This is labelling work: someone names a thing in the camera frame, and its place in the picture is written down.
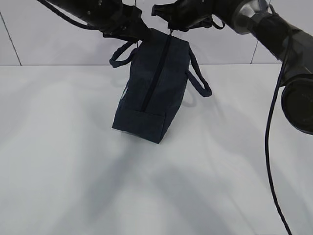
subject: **fabric bag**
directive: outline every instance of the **fabric bag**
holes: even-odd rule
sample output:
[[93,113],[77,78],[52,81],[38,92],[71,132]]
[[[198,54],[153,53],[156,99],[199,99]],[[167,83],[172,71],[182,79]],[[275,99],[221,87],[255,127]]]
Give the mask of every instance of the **fabric bag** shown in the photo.
[[[117,61],[132,44],[123,45],[110,60],[114,68],[132,62],[113,129],[160,143],[181,106],[187,80],[203,97],[212,91],[188,42],[151,29],[150,41],[142,42],[126,60]],[[190,61],[204,87],[189,71]]]

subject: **tile grout line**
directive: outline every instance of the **tile grout line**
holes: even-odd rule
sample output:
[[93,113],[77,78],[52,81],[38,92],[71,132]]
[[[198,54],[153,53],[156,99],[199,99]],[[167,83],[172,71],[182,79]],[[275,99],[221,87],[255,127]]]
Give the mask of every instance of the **tile grout line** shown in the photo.
[[0,17],[1,17],[2,22],[3,22],[3,24],[4,24],[5,30],[6,30],[6,32],[7,32],[7,34],[8,34],[8,36],[9,36],[9,39],[10,39],[10,42],[11,42],[12,47],[13,47],[13,49],[14,49],[14,52],[15,52],[15,54],[16,54],[16,57],[18,58],[19,64],[20,64],[20,66],[22,66],[20,57],[19,57],[18,52],[16,51],[16,48],[15,48],[15,46],[14,46],[14,44],[13,44],[11,35],[10,35],[10,33],[9,33],[8,27],[7,27],[6,24],[5,24],[5,21],[4,21],[4,18],[3,18],[3,15],[2,15],[2,13],[1,13],[1,11],[0,11]]
[[254,59],[254,56],[255,56],[255,53],[256,53],[256,49],[258,48],[258,44],[259,44],[259,41],[256,42],[254,53],[253,53],[253,56],[252,56],[252,59],[251,59],[251,62],[250,62],[251,65],[253,63],[253,59]]
[[257,49],[257,47],[258,47],[258,44],[259,44],[259,41],[256,43],[256,47],[255,47],[255,50],[254,50],[254,53],[253,53],[253,56],[252,56],[252,59],[251,59],[251,63],[250,63],[251,65],[252,65],[252,63],[253,63],[254,56],[255,56],[255,52],[256,52],[256,49]]

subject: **white table surface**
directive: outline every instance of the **white table surface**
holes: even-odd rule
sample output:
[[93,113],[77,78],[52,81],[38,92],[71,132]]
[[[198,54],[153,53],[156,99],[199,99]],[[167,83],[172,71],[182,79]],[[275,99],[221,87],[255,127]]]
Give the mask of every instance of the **white table surface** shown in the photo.
[[[201,66],[160,145],[111,129],[129,67],[0,67],[1,235],[285,235],[264,132],[280,65]],[[313,137],[280,102],[270,154],[295,235],[313,234]]]

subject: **white wall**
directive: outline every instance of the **white wall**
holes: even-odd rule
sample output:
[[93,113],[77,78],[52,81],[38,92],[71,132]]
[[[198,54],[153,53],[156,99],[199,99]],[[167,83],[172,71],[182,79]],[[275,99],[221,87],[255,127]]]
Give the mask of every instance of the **white wall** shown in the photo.
[[4,23],[0,18],[0,65],[19,65]]
[[[168,32],[167,23],[151,16],[153,4],[174,0],[138,0],[143,19],[149,27]],[[133,4],[134,0],[124,0]],[[311,0],[272,0],[276,11],[287,21],[313,34]],[[101,33],[73,27],[35,0],[0,0],[0,10],[23,65],[107,65],[116,48],[123,44],[115,39],[103,39]],[[12,48],[0,25],[0,65],[17,64]],[[175,36],[191,43],[200,64],[278,63],[251,35],[237,35],[229,27],[219,31],[195,29]]]

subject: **bag strap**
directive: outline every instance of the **bag strap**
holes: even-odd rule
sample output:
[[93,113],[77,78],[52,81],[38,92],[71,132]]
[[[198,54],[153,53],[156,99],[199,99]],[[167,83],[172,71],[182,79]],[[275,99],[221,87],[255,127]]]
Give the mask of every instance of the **bag strap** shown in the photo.
[[133,43],[131,42],[127,42],[125,43],[123,46],[121,46],[119,49],[116,50],[116,52],[114,52],[112,58],[110,59],[110,64],[112,65],[113,68],[118,68],[120,66],[126,65],[129,62],[132,61],[132,59],[134,58],[136,52],[137,52],[137,48],[135,48],[134,50],[132,50],[131,54],[129,55],[129,57],[126,60],[122,60],[122,61],[117,61],[117,59],[128,49],[131,47],[131,45],[133,45]]
[[199,65],[198,65],[198,62],[197,62],[197,59],[196,59],[195,55],[193,54],[191,48],[189,48],[189,55],[190,55],[191,65],[194,68],[198,78],[203,83],[204,88],[199,83],[199,81],[194,77],[194,75],[188,70],[186,72],[186,74],[187,74],[189,81],[194,86],[194,88],[199,92],[200,95],[202,95],[203,97],[211,96],[212,95],[211,88],[210,88],[209,84],[207,83],[207,81],[203,78],[201,71],[200,71],[200,68],[199,68]]

